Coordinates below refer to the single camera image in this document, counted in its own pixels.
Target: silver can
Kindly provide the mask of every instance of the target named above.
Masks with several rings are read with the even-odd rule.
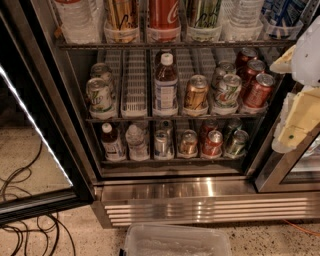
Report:
[[[168,134],[165,130],[158,130],[154,135],[154,153],[165,157],[168,152]]]
[[[86,87],[93,112],[107,112],[112,108],[111,92],[102,78],[91,78]]]

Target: led light strip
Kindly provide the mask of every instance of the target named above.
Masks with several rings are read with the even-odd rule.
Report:
[[[30,120],[31,124],[33,125],[34,129],[36,130],[36,132],[39,134],[39,136],[41,137],[42,142],[47,146],[49,153],[52,155],[53,159],[55,160],[55,162],[57,163],[57,165],[59,166],[60,170],[62,171],[62,173],[64,174],[64,176],[67,178],[67,181],[69,182],[70,186],[72,187],[73,184],[71,182],[71,180],[69,179],[68,175],[66,174],[65,170],[63,169],[63,167],[61,166],[59,160],[57,159],[57,157],[55,156],[53,150],[50,148],[48,142],[46,141],[46,139],[44,138],[44,136],[42,135],[42,132],[40,131],[39,127],[36,125],[34,119],[32,118],[32,116],[30,115],[26,105],[23,103],[23,101],[21,100],[17,90],[15,89],[15,87],[13,86],[11,80],[9,79],[9,77],[7,76],[5,70],[3,69],[3,67],[0,64],[0,74],[2,76],[2,78],[4,79],[5,83],[7,84],[9,90],[13,93],[15,99],[18,101],[20,107],[23,109],[24,113],[27,115],[28,119]]]

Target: refrigerator door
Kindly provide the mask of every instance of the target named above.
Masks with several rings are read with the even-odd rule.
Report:
[[[15,8],[0,4],[0,224],[94,199],[90,154],[71,121],[70,102],[59,91],[59,77],[53,79],[54,67],[50,72],[21,6],[10,4]]]

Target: clear plastic container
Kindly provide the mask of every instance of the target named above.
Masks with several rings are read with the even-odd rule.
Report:
[[[127,256],[231,256],[228,236],[215,229],[132,224],[124,251]]]

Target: white bottle cap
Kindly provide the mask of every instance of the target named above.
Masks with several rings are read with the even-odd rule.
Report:
[[[103,131],[104,133],[109,133],[109,132],[111,132],[111,131],[112,131],[112,126],[111,126],[111,124],[109,124],[109,123],[104,123],[104,124],[102,125],[102,131]]]
[[[171,53],[163,53],[161,55],[161,64],[169,66],[173,63],[173,55]]]

